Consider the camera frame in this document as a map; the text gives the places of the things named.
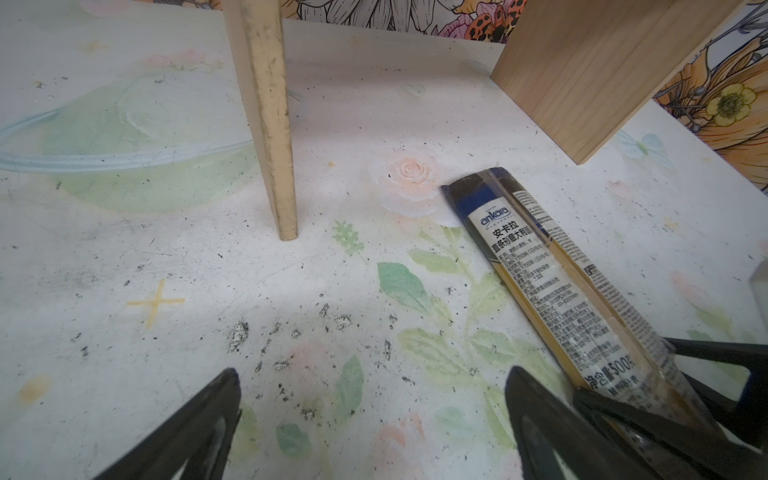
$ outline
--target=wooden plank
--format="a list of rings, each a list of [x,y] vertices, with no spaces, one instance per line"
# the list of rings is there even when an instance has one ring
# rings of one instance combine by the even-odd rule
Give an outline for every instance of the wooden plank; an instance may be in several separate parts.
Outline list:
[[[491,78],[577,164],[745,0],[531,0]]]
[[[298,236],[279,0],[223,0],[237,82],[281,240]]]

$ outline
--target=spaghetti package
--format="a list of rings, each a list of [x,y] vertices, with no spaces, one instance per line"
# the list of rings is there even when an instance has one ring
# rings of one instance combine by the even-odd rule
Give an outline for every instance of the spaghetti package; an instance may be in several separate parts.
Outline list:
[[[664,340],[504,168],[442,187],[574,386],[722,435]],[[614,427],[665,478],[697,478],[666,450]]]

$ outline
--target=brand logo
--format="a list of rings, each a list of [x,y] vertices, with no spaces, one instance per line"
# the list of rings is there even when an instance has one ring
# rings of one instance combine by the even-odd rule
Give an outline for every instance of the brand logo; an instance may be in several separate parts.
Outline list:
[[[480,223],[483,225],[488,225],[494,220],[509,217],[511,214],[512,212],[510,212],[507,207],[502,207],[502,208],[499,208],[498,210],[493,210],[493,211],[488,210],[488,216],[483,217],[483,219],[480,220]]]

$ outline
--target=yellow plus sign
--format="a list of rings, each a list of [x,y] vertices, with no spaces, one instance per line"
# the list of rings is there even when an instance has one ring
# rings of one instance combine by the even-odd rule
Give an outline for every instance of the yellow plus sign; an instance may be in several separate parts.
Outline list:
[[[165,288],[165,279],[160,280],[160,285],[157,286],[157,292],[154,294],[152,300],[131,300],[128,305],[150,305],[152,310],[149,312],[149,318],[147,318],[147,328],[151,328],[154,324],[154,319],[157,318],[157,310],[160,308],[161,303],[184,303],[183,298],[163,298],[163,288]]]

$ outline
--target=white table surface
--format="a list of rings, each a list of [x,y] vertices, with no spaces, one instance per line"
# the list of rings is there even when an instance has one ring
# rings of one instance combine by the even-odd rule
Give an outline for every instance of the white table surface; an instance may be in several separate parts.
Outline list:
[[[748,284],[768,256],[768,199],[655,104],[624,131],[656,134],[673,168],[629,158],[619,142],[576,166],[488,78],[503,45],[284,28],[297,240],[278,241],[247,147],[133,170],[0,171],[0,478],[93,477],[228,366],[245,416],[227,478],[520,478],[485,401],[509,365],[486,361],[472,339],[506,335],[515,362],[550,379],[556,364],[474,243],[440,226],[456,220],[436,191],[415,202],[388,184],[404,157],[441,182],[507,168],[660,334],[768,340]],[[0,127],[62,108],[36,141],[14,134],[17,153],[93,140],[105,101],[149,125],[121,144],[142,152],[137,162],[247,141],[219,12],[134,2],[92,18],[76,2],[16,2],[0,41]],[[152,55],[173,65],[147,66]],[[114,86],[142,78],[121,104]],[[333,238],[337,222],[357,240]],[[413,249],[465,268],[430,271]],[[380,263],[405,265],[424,290],[411,281],[400,293],[429,296],[433,309],[383,291]],[[184,301],[159,305],[148,326],[150,307],[130,302],[163,279],[162,297]],[[466,371],[435,373],[404,343],[414,335]],[[680,364],[739,392],[738,370]]]

